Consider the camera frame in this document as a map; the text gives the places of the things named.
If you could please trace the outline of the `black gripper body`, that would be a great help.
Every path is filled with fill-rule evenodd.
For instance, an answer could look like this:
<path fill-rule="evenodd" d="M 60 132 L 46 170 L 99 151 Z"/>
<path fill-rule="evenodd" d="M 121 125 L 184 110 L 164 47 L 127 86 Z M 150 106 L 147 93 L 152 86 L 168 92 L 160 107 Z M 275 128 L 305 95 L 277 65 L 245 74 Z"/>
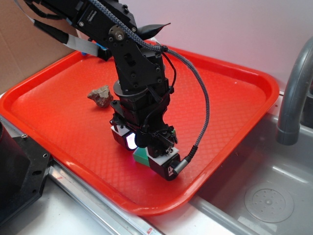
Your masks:
<path fill-rule="evenodd" d="M 133 133 L 147 133 L 161 129 L 173 128 L 163 121 L 163 115 L 167 111 L 170 102 L 170 94 L 156 102 L 150 93 L 132 100 L 131 97 L 121 96 L 118 100 L 110 102 L 114 110 L 111 125 L 125 125 Z"/>

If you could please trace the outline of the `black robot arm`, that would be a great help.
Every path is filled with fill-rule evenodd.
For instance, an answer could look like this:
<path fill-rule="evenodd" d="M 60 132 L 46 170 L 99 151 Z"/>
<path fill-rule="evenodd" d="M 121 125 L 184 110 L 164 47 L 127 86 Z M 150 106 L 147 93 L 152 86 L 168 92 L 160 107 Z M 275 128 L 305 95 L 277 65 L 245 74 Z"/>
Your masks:
<path fill-rule="evenodd" d="M 166 56 L 141 46 L 130 36 L 134 33 L 142 40 L 149 39 L 159 33 L 162 25 L 138 28 L 126 5 L 116 0 L 104 0 L 102 4 L 117 17 L 116 23 L 88 0 L 26 2 L 38 16 L 65 19 L 89 40 L 35 20 L 38 29 L 69 48 L 103 60 L 114 60 L 118 75 L 113 86 L 117 99 L 110 103 L 114 110 L 111 119 L 114 139 L 128 150 L 142 152 L 141 161 L 171 181 L 177 176 L 175 168 L 180 156 L 175 148 L 175 130 L 163 121 L 174 86 L 165 76 Z"/>

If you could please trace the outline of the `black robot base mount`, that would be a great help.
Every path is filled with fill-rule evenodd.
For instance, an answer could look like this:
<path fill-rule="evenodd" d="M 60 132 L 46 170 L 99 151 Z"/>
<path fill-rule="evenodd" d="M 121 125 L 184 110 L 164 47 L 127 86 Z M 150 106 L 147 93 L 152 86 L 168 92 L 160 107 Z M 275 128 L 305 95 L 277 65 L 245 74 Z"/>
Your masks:
<path fill-rule="evenodd" d="M 51 161 L 51 154 L 31 137 L 12 137 L 0 125 L 1 225 L 42 196 Z"/>

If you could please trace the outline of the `sensor gripper finger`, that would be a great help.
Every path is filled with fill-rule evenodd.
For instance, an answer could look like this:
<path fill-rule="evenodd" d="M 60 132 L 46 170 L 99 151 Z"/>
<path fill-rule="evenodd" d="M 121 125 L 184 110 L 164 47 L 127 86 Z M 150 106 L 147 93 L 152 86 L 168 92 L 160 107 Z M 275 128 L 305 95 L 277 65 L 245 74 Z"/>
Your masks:
<path fill-rule="evenodd" d="M 174 168 L 180 162 L 179 150 L 177 148 L 172 148 L 169 154 L 158 156 L 156 158 L 153 158 L 148 154 L 148 161 L 151 170 L 165 180 L 172 181 L 177 177 L 174 173 Z"/>
<path fill-rule="evenodd" d="M 129 130 L 125 125 L 112 125 L 112 134 L 114 139 L 127 150 L 135 150 L 135 133 Z"/>

